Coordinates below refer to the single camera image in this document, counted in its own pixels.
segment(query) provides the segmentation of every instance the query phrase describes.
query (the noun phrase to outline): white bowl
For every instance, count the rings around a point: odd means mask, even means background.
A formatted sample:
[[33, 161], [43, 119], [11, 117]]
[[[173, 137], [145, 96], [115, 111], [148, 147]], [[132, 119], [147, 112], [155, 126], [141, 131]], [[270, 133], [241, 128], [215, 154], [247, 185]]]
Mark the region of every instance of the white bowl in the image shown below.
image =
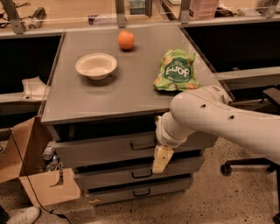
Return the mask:
[[79, 74], [87, 76], [91, 80], [105, 79], [116, 69], [116, 59], [106, 53], [93, 53], [82, 57], [76, 63]]

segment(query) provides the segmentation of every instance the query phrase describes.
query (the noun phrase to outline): green chip bag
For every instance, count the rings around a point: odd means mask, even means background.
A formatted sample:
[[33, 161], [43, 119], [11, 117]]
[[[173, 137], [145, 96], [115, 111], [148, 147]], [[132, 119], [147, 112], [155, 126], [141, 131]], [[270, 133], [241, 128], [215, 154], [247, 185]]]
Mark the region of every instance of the green chip bag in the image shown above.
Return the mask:
[[188, 54], [184, 50], [168, 50], [160, 61], [159, 75], [153, 85], [158, 90], [186, 91], [200, 88], [195, 80], [193, 62], [195, 53]]

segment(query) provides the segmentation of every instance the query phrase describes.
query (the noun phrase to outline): orange fruit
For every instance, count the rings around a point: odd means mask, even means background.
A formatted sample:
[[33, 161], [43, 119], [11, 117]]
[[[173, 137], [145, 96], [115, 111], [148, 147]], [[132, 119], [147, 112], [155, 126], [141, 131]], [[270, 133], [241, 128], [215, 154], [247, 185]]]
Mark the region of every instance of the orange fruit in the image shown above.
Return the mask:
[[123, 50], [129, 50], [133, 47], [135, 42], [134, 34], [130, 31], [120, 31], [119, 36], [117, 38], [118, 45]]

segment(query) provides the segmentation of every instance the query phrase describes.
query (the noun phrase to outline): floor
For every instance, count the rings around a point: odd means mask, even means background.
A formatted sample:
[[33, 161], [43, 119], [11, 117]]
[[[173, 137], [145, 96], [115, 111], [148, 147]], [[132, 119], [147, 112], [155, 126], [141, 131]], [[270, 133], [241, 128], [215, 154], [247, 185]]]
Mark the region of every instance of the floor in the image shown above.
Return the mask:
[[[219, 138], [206, 149], [205, 162], [194, 174], [194, 182], [185, 192], [135, 199], [92, 207], [85, 198], [47, 206], [48, 211], [64, 214], [71, 223], [178, 223], [239, 224], [273, 223], [278, 213], [276, 174], [265, 167], [233, 168], [225, 177], [220, 172], [227, 159], [256, 157], [250, 151]], [[0, 205], [9, 215], [28, 207], [25, 190], [18, 180], [0, 184]], [[69, 223], [42, 210], [36, 224]]]

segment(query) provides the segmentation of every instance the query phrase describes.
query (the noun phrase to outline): drawer handle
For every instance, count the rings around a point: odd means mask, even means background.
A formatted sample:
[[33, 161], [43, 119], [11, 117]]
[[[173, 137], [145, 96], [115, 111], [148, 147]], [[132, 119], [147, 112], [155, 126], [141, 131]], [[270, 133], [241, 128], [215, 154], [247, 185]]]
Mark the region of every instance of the drawer handle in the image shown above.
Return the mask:
[[156, 145], [157, 145], [157, 141], [156, 139], [154, 140], [154, 144], [150, 144], [150, 145], [146, 145], [146, 146], [139, 146], [139, 147], [135, 147], [133, 145], [133, 143], [130, 143], [130, 148], [133, 150], [133, 151], [143, 151], [143, 150], [148, 150], [150, 148], [156, 148]]
[[132, 178], [134, 179], [145, 179], [145, 178], [149, 178], [152, 176], [152, 170], [150, 169], [150, 173], [148, 175], [144, 175], [144, 176], [135, 176], [134, 172], [131, 172]]
[[150, 188], [148, 189], [147, 193], [142, 193], [142, 194], [136, 194], [135, 191], [133, 191], [133, 196], [134, 197], [143, 197], [143, 196], [148, 196], [150, 194], [151, 194], [151, 189]]

